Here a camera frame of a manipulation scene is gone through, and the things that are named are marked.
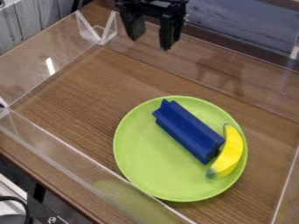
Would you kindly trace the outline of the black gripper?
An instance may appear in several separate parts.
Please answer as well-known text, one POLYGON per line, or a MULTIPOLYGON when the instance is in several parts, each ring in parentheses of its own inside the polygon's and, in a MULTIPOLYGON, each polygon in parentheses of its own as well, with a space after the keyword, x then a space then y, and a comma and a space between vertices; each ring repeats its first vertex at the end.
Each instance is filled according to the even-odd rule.
POLYGON ((167 51, 181 39, 190 0, 115 0, 127 36, 136 41, 146 33, 144 17, 161 20, 161 47, 167 51))

